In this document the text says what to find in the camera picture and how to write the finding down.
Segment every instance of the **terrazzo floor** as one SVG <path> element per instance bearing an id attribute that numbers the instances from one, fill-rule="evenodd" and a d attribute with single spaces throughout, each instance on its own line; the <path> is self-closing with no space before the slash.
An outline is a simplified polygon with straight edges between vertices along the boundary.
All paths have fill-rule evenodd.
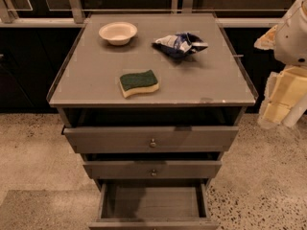
<path id="1" fill-rule="evenodd" d="M 307 116 L 265 130 L 245 114 L 207 190 L 219 230 L 307 230 Z M 100 194 L 56 114 L 0 114 L 0 229 L 88 229 Z"/>

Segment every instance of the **closed drawer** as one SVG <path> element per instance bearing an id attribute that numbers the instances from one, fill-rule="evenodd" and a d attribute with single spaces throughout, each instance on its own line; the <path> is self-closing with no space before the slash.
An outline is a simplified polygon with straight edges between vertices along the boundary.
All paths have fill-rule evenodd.
<path id="1" fill-rule="evenodd" d="M 95 161 L 84 162 L 92 179 L 213 178 L 221 161 Z"/>
<path id="2" fill-rule="evenodd" d="M 226 151 L 237 126 L 132 126 L 66 128 L 76 153 Z"/>
<path id="3" fill-rule="evenodd" d="M 103 184 L 90 229 L 214 230 L 200 181 L 125 181 Z"/>

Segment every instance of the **bowl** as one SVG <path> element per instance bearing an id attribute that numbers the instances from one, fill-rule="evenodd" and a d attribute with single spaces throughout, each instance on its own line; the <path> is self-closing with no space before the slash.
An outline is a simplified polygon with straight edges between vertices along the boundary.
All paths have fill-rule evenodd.
<path id="1" fill-rule="evenodd" d="M 135 36 L 136 33 L 136 27 L 128 22 L 110 23 L 99 30 L 100 37 L 115 46 L 129 43 L 130 39 Z"/>

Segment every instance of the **drawer knob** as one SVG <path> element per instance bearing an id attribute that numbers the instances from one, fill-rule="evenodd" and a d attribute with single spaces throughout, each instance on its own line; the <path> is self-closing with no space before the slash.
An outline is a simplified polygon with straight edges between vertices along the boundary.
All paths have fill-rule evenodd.
<path id="1" fill-rule="evenodd" d="M 153 148 L 153 149 L 156 147 L 156 142 L 155 142 L 154 138 L 150 142 L 150 147 Z"/>
<path id="2" fill-rule="evenodd" d="M 156 170 L 152 170 L 152 177 L 156 177 Z"/>

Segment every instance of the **sponge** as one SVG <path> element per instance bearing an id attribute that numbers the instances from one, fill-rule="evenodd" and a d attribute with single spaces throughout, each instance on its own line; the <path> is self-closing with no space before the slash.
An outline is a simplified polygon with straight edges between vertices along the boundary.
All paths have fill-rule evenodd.
<path id="1" fill-rule="evenodd" d="M 120 78 L 124 97 L 140 93 L 151 93 L 159 88 L 159 83 L 152 70 L 144 73 L 129 73 Z"/>

